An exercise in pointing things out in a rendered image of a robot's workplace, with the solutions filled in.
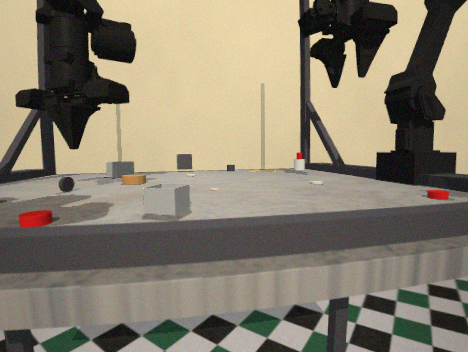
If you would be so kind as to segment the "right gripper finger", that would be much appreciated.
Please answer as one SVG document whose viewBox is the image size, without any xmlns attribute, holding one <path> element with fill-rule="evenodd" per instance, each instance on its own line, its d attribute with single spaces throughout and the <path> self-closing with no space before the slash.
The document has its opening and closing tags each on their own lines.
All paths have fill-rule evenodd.
<svg viewBox="0 0 468 352">
<path fill-rule="evenodd" d="M 47 113 L 49 114 L 49 116 L 51 117 L 51 119 L 54 121 L 57 128 L 59 129 L 60 133 L 62 134 L 67 145 L 69 146 L 70 149 L 72 149 L 69 139 L 68 139 L 65 122 L 62 116 L 63 114 L 62 114 L 61 106 L 52 104 L 52 105 L 41 106 L 41 108 L 47 111 Z"/>
<path fill-rule="evenodd" d="M 60 105 L 71 148 L 78 149 L 89 117 L 101 107 L 77 102 Z"/>
</svg>

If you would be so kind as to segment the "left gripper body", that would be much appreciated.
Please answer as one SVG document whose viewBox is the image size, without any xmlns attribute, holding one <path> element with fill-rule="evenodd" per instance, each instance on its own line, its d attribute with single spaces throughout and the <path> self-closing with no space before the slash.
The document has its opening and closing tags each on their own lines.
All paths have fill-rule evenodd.
<svg viewBox="0 0 468 352">
<path fill-rule="evenodd" d="M 310 48 L 310 57 L 315 58 L 314 56 L 319 52 L 344 54 L 345 43 L 352 39 L 348 32 L 356 27 L 352 25 L 389 29 L 398 24 L 398 11 L 393 5 L 370 1 L 366 4 L 367 1 L 369 0 L 340 0 L 344 22 L 342 23 L 340 20 L 340 23 L 332 23 L 326 29 L 326 34 L 333 35 L 333 38 L 321 38 L 318 40 Z M 364 6 L 362 6 L 363 4 Z"/>
</svg>

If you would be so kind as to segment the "orange wooden disc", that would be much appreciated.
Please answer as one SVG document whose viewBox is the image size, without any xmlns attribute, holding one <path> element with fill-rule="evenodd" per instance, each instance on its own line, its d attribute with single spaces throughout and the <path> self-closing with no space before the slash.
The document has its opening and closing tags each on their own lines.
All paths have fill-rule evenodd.
<svg viewBox="0 0 468 352">
<path fill-rule="evenodd" d="M 122 184 L 125 184 L 125 185 L 144 184 L 144 183 L 146 183 L 146 175 L 144 174 L 133 174 L 133 175 L 122 176 Z"/>
</svg>

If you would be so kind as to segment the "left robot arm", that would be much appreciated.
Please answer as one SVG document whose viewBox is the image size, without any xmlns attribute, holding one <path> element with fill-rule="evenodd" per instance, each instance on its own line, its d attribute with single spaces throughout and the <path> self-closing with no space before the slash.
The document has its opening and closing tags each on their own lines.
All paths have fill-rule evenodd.
<svg viewBox="0 0 468 352">
<path fill-rule="evenodd" d="M 428 12 L 407 68 L 391 76 L 384 92 L 390 122 L 397 124 L 395 150 L 391 152 L 440 152 L 433 150 L 432 121 L 443 120 L 446 109 L 435 95 L 433 71 L 454 14 L 466 1 L 424 0 Z M 330 0 L 315 0 L 313 8 L 300 17 L 298 25 L 303 38 L 319 32 L 328 36 L 326 29 L 332 23 L 344 22 L 340 0 L 332 0 L 332 4 Z M 406 119 L 399 120 L 402 118 Z"/>
</svg>

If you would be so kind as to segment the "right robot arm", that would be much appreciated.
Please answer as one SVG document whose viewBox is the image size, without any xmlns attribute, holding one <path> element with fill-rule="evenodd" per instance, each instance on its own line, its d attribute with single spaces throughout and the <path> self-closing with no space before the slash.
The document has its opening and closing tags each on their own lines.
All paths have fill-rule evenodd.
<svg viewBox="0 0 468 352">
<path fill-rule="evenodd" d="M 91 33 L 91 50 L 99 59 L 133 62 L 136 39 L 131 24 L 102 18 L 104 11 L 97 0 L 46 1 L 36 10 L 35 20 L 49 25 L 50 49 L 71 47 L 89 54 Z"/>
</svg>

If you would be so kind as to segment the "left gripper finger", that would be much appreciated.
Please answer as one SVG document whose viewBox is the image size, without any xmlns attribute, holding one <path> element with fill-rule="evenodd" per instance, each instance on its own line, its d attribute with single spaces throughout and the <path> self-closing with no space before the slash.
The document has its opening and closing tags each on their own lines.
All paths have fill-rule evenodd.
<svg viewBox="0 0 468 352">
<path fill-rule="evenodd" d="M 364 78 L 366 76 L 378 49 L 389 32 L 390 29 L 387 28 L 363 25 L 357 26 L 348 32 L 356 47 L 356 62 L 359 78 Z"/>
<path fill-rule="evenodd" d="M 332 88 L 337 88 L 342 75 L 347 54 L 319 52 L 314 57 L 320 60 L 327 71 Z"/>
</svg>

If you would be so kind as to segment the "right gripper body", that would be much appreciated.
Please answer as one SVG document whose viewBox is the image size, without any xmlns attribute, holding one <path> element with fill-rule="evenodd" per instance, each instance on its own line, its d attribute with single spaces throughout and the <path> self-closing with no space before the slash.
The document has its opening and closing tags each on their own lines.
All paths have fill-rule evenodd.
<svg viewBox="0 0 468 352">
<path fill-rule="evenodd" d="M 51 71 L 51 82 L 45 82 L 45 89 L 56 94 L 48 94 L 49 91 L 36 88 L 20 90 L 15 95 L 16 107 L 42 110 L 42 105 L 61 106 L 60 103 L 69 102 L 98 107 L 97 99 L 107 98 L 113 104 L 130 102 L 125 85 L 107 78 L 90 80 L 89 70 L 95 69 L 95 63 L 89 61 L 89 54 L 83 50 L 54 47 L 50 49 L 50 55 L 44 56 L 44 63 L 50 64 Z"/>
</svg>

